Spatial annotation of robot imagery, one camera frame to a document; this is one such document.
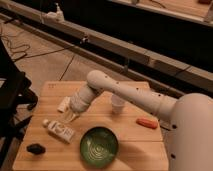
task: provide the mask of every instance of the wooden table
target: wooden table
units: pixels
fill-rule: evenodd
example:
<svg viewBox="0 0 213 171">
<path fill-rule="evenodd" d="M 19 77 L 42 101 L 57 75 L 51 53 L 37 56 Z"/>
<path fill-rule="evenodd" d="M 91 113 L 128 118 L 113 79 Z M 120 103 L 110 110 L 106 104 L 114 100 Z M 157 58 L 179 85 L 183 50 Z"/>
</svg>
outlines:
<svg viewBox="0 0 213 171">
<path fill-rule="evenodd" d="M 125 83 L 149 89 L 147 82 Z M 128 102 L 122 114 L 112 114 L 109 92 L 104 92 L 92 103 L 87 112 L 67 125 L 75 130 L 70 144 L 65 144 L 46 132 L 42 127 L 43 119 L 58 119 L 61 115 L 57 112 L 58 104 L 63 97 L 78 91 L 83 84 L 85 82 L 47 82 L 44 85 L 34 116 L 16 156 L 14 171 L 96 170 L 88 166 L 79 153 L 79 143 L 83 134 L 95 126 L 110 128 L 119 140 L 116 159 L 102 170 L 167 171 L 168 160 L 160 128 L 153 130 L 135 123 L 141 116 L 156 118 Z M 33 155 L 27 152 L 26 147 L 32 143 L 46 147 L 46 153 Z"/>
</svg>

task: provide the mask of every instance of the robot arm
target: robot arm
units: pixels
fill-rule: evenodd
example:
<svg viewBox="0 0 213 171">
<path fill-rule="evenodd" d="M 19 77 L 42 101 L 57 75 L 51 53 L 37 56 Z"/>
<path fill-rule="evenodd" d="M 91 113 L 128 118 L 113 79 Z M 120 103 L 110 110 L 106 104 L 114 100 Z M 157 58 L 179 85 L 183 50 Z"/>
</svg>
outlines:
<svg viewBox="0 0 213 171">
<path fill-rule="evenodd" d="M 169 171 L 213 170 L 213 101 L 192 93 L 180 99 L 145 91 L 113 80 L 101 71 L 92 71 L 87 84 L 71 96 L 70 107 L 80 114 L 103 91 L 112 92 L 171 124 Z"/>
<path fill-rule="evenodd" d="M 160 93 L 122 84 L 105 73 L 94 70 L 87 75 L 87 84 L 71 97 L 72 111 L 74 113 L 86 111 L 91 102 L 103 91 L 112 92 L 166 122 L 170 122 L 170 113 L 177 101 Z"/>
</svg>

